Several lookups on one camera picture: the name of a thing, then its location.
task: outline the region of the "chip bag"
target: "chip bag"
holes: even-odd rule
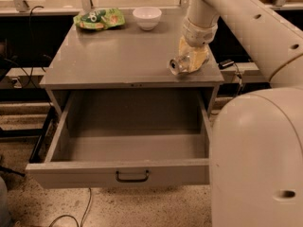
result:
[[[123,13],[119,9],[102,9],[74,17],[74,25],[94,30],[105,30],[125,24]]]

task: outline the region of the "speckled floor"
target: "speckled floor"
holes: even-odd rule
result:
[[[28,122],[41,125],[44,119],[39,114],[22,121],[24,117],[27,116],[11,117],[0,111],[0,125],[13,129],[20,122],[23,125],[27,122],[27,126]],[[0,154],[3,155],[1,165],[24,172],[35,142],[34,137],[0,139]],[[78,223],[81,222],[90,198],[89,189],[43,189],[30,175],[23,178],[15,174],[0,174],[9,189],[9,210],[14,219],[21,221],[22,226],[46,227],[61,215],[72,215]],[[83,226],[210,227],[210,212],[208,185],[93,188]],[[61,218],[54,226],[77,225],[72,218]]]

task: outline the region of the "bowl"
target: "bowl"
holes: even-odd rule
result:
[[[136,23],[143,30],[154,29],[160,21],[162,11],[156,7],[141,7],[133,11]]]

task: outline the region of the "open drawer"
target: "open drawer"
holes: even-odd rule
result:
[[[27,172],[44,188],[204,184],[209,138],[198,89],[73,91]]]

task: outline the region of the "drawer handle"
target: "drawer handle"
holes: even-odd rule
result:
[[[143,179],[120,179],[119,174],[119,171],[116,171],[116,180],[120,183],[144,183],[150,177],[150,172],[148,170],[146,170],[145,178]]]

